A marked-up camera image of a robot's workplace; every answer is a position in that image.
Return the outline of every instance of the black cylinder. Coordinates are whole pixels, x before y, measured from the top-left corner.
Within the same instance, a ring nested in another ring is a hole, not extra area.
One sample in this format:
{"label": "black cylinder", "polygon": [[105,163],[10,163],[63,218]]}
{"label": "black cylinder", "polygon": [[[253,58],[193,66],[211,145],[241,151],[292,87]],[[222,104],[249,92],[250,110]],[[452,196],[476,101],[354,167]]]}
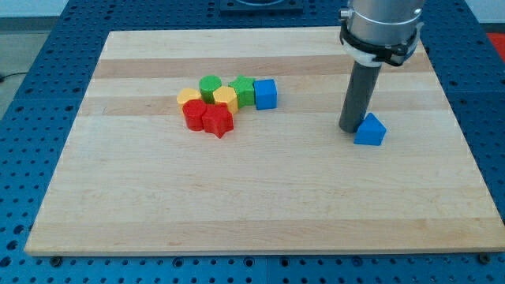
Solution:
{"label": "black cylinder", "polygon": [[354,62],[346,100],[340,114],[339,126],[343,131],[355,133],[357,127],[363,122],[379,71],[380,66],[367,67]]}

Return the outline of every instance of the red star block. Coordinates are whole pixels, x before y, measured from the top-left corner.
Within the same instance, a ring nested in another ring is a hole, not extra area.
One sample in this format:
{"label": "red star block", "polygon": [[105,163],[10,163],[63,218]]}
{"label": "red star block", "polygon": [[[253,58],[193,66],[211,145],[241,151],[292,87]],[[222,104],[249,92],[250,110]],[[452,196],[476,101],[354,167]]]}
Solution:
{"label": "red star block", "polygon": [[182,107],[182,113],[186,120],[186,125],[192,131],[204,129],[202,116],[207,111],[207,105],[201,99],[191,99]]}
{"label": "red star block", "polygon": [[206,133],[214,133],[219,139],[224,133],[234,129],[234,118],[223,105],[207,105],[207,112],[202,117]]}

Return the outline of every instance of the blue triangular prism block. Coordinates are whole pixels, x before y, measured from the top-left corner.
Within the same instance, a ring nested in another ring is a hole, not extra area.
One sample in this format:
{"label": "blue triangular prism block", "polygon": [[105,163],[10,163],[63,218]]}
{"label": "blue triangular prism block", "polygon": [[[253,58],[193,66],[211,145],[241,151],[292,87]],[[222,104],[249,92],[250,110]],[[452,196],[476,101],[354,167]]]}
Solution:
{"label": "blue triangular prism block", "polygon": [[372,113],[368,113],[364,121],[357,128],[356,136],[354,137],[355,144],[380,146],[384,135],[386,135],[386,127]]}

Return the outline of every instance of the cable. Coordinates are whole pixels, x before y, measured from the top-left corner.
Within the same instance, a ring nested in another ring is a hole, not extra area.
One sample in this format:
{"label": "cable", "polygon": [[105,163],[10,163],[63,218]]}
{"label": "cable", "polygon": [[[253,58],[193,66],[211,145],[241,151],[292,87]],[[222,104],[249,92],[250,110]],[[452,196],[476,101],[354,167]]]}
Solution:
{"label": "cable", "polygon": [[2,76],[0,74],[0,83],[3,83],[8,77],[17,76],[17,75],[25,75],[25,74],[28,74],[28,72],[12,73],[12,74],[5,75],[5,76]]}

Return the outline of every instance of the blue pegboard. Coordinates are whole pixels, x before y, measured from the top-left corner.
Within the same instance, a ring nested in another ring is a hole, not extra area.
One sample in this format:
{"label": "blue pegboard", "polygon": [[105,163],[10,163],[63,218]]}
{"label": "blue pegboard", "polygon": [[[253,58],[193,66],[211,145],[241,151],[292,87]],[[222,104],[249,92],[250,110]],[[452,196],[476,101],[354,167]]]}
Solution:
{"label": "blue pegboard", "polygon": [[[215,0],[70,0],[0,122],[0,283],[505,282],[502,252],[481,258],[68,257],[60,267],[23,253],[109,31],[328,26],[338,23],[336,11],[346,2],[305,0],[303,13],[223,16]],[[428,0],[423,19],[423,44],[505,217],[505,66],[463,0]]]}

